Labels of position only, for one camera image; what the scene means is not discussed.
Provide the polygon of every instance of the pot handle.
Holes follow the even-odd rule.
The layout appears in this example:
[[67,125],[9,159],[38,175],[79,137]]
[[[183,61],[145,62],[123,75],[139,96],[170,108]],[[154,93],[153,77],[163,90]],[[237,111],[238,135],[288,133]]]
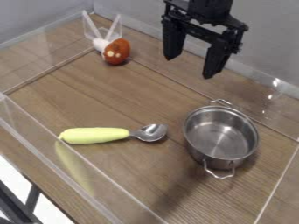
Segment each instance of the pot handle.
[[206,158],[205,158],[202,161],[204,161],[205,171],[206,171],[206,172],[208,172],[216,179],[228,179],[228,178],[233,178],[233,177],[236,176],[236,166],[234,166],[234,161],[230,162],[230,166],[232,166],[232,174],[229,174],[228,176],[220,176],[218,174],[214,173],[213,170],[209,169]]
[[213,103],[213,102],[225,102],[225,103],[228,104],[228,106],[229,106],[230,108],[233,108],[233,103],[229,102],[229,101],[226,101],[225,99],[217,99],[217,100],[214,100],[214,101],[210,101],[210,103]]

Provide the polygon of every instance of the spoon handle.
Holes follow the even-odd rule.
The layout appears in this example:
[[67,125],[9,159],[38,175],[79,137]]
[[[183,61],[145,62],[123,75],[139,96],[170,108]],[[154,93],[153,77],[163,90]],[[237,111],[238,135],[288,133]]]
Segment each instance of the spoon handle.
[[77,128],[66,129],[59,136],[69,144],[106,143],[130,136],[127,129],[117,128]]

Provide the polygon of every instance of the stainless steel pot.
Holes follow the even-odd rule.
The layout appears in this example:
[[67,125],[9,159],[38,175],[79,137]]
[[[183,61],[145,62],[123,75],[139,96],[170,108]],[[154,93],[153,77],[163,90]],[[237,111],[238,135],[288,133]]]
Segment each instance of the stainless steel pot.
[[[194,159],[204,164],[205,170],[217,179],[236,176],[236,169],[258,149],[258,129],[249,117],[232,107],[208,106],[196,109],[185,123],[183,133],[189,142],[189,151]],[[232,174],[220,176],[210,169],[232,170]]]

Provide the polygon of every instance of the silver spoon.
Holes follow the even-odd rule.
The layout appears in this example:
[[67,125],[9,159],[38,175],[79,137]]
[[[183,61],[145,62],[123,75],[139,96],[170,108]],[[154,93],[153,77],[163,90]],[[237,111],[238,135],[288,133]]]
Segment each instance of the silver spoon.
[[66,129],[59,139],[70,144],[106,143],[129,137],[137,137],[145,142],[155,142],[166,136],[167,130],[166,124],[151,124],[135,131],[119,128],[77,128]]

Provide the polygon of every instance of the gray wall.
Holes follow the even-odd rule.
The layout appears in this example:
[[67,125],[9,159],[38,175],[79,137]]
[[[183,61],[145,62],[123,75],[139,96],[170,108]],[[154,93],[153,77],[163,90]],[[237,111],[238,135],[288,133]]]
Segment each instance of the gray wall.
[[[137,29],[159,37],[163,0],[95,0],[95,12],[103,12],[102,6],[143,21],[146,25],[126,19]],[[269,74],[299,86],[298,11],[297,0],[236,0],[233,15],[248,22],[250,32],[242,54],[233,58],[230,68],[249,76]],[[192,42],[200,47],[200,55],[205,55],[208,45],[194,39]]]
[[0,44],[82,9],[93,9],[93,0],[3,0]]

